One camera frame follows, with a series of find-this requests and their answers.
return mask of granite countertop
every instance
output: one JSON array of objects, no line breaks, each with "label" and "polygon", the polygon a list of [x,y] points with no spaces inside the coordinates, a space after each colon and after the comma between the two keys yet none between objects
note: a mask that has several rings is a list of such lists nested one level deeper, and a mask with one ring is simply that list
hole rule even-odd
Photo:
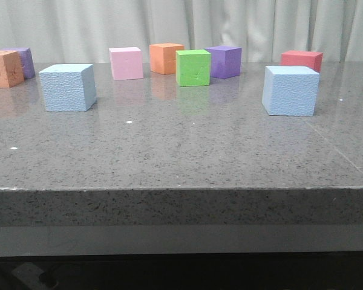
[{"label": "granite countertop", "polygon": [[323,63],[313,117],[267,115],[265,65],[179,88],[95,64],[87,112],[0,89],[0,225],[363,222],[363,62]]}]

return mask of light blue cube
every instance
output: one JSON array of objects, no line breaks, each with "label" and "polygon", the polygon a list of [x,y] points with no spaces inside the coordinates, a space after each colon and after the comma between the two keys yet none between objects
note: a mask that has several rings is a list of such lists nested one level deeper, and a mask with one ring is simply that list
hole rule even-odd
[{"label": "light blue cube", "polygon": [[306,66],[267,66],[262,104],[269,115],[313,116],[319,73]]},{"label": "light blue cube", "polygon": [[39,77],[46,111],[87,111],[96,102],[93,65],[53,65]]}]

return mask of textured foam surface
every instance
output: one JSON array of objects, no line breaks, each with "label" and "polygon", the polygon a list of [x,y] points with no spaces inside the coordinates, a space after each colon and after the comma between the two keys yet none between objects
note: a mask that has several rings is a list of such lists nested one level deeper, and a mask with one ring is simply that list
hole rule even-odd
[{"label": "textured foam surface", "polygon": [[87,111],[96,102],[93,65],[53,65],[39,77],[46,111]]},{"label": "textured foam surface", "polygon": [[312,116],[319,73],[306,66],[267,66],[262,97],[269,115]]},{"label": "textured foam surface", "polygon": [[2,50],[16,50],[20,55],[24,78],[32,79],[35,77],[34,61],[29,47],[3,48]]},{"label": "textured foam surface", "polygon": [[10,88],[24,81],[20,55],[17,51],[0,50],[0,88]]},{"label": "textured foam surface", "polygon": [[242,48],[240,47],[207,47],[211,53],[211,76],[219,79],[239,76],[241,74]]},{"label": "textured foam surface", "polygon": [[137,47],[109,48],[111,74],[114,80],[143,79],[143,56]]},{"label": "textured foam surface", "polygon": [[322,53],[317,51],[289,50],[281,54],[281,65],[307,66],[318,73],[321,70]]},{"label": "textured foam surface", "polygon": [[149,46],[151,71],[159,74],[176,73],[176,51],[184,50],[184,45],[177,43],[160,43]]},{"label": "textured foam surface", "polygon": [[176,51],[176,82],[179,86],[208,86],[210,68],[211,53],[208,51]]}]

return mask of pink cube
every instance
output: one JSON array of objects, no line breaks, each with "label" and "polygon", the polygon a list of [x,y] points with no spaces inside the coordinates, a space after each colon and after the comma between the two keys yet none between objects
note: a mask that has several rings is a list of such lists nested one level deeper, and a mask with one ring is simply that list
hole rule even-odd
[{"label": "pink cube", "polygon": [[281,65],[308,66],[320,73],[322,53],[317,51],[289,50],[281,54]]},{"label": "pink cube", "polygon": [[137,47],[109,48],[111,74],[114,80],[143,79],[143,56]]}]

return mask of white curtain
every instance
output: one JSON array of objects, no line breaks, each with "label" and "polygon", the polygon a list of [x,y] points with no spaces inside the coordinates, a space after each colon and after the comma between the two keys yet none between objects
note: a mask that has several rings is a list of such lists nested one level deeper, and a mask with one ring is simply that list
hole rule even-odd
[{"label": "white curtain", "polygon": [[109,62],[108,48],[243,47],[243,60],[287,50],[363,61],[363,0],[0,0],[0,49],[31,47],[35,62]]}]

